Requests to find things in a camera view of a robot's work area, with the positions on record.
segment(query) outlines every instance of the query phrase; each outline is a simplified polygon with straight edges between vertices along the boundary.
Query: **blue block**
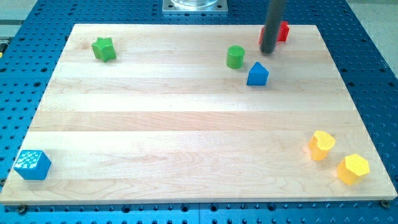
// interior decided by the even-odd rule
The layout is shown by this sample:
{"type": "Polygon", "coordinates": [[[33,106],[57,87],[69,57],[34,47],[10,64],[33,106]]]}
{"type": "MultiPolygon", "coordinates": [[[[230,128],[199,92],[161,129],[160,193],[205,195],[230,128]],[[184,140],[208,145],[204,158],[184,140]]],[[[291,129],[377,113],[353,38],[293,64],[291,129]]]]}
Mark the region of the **blue block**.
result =
{"type": "Polygon", "coordinates": [[[246,85],[266,85],[268,71],[259,62],[256,62],[249,71],[246,85]]]}
{"type": "Polygon", "coordinates": [[[22,150],[14,170],[25,180],[44,180],[51,166],[50,159],[41,150],[22,150]]]}

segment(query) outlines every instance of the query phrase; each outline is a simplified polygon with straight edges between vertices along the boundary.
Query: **red block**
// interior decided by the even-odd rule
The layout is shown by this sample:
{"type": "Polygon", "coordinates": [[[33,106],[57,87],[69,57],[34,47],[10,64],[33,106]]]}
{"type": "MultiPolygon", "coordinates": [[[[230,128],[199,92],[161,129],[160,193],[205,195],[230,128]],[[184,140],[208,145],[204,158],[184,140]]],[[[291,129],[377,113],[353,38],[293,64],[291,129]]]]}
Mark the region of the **red block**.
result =
{"type": "MultiPolygon", "coordinates": [[[[289,34],[289,27],[287,25],[288,25],[287,21],[283,21],[280,23],[277,41],[285,42],[287,40],[287,36],[289,34]]],[[[261,29],[259,45],[261,45],[263,38],[264,38],[264,28],[261,29]]]]}

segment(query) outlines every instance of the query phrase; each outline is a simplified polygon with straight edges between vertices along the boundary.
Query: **wood grain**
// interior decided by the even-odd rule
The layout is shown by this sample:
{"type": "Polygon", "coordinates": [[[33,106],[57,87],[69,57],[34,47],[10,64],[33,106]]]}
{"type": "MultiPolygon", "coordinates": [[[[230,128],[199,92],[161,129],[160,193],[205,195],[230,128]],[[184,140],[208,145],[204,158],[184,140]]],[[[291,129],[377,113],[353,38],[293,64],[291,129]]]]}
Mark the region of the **wood grain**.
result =
{"type": "Polygon", "coordinates": [[[261,26],[77,24],[25,137],[53,164],[44,181],[11,170],[0,202],[102,204],[393,199],[396,190],[315,26],[262,55],[261,26]],[[94,58],[112,37],[117,60],[94,58]],[[244,67],[225,65],[230,45],[244,67]],[[259,61],[266,86],[247,86],[259,61]],[[321,162],[316,129],[336,146],[321,162]],[[371,173],[348,186],[349,154],[371,173]]]}

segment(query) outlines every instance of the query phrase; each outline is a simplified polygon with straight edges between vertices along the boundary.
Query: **blue pegboard table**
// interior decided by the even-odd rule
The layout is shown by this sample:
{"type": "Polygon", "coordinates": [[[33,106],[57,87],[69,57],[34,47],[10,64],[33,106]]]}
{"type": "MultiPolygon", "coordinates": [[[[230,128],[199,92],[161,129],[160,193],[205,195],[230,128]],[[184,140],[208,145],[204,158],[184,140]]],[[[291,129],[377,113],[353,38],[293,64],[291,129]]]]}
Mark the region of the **blue pegboard table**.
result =
{"type": "MultiPolygon", "coordinates": [[[[262,24],[268,1],[229,0],[228,15],[163,15],[160,0],[39,0],[0,59],[4,183],[75,23],[262,24]]],[[[345,1],[290,0],[284,19],[315,24],[398,186],[398,81],[345,1]]],[[[392,202],[4,207],[0,223],[396,223],[392,202]]]]}

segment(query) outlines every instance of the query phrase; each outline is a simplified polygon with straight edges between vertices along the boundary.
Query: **yellow block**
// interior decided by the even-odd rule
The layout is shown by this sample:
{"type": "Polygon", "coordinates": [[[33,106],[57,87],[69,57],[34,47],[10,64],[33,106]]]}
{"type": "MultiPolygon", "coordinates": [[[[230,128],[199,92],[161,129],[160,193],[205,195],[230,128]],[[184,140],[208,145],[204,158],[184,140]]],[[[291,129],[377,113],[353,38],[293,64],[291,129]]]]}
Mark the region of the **yellow block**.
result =
{"type": "Polygon", "coordinates": [[[346,156],[337,166],[337,177],[348,185],[359,183],[368,173],[369,162],[358,154],[346,156]]]}
{"type": "Polygon", "coordinates": [[[311,158],[315,161],[326,158],[335,143],[335,139],[330,134],[324,131],[315,131],[308,144],[308,148],[311,150],[311,158]]]}

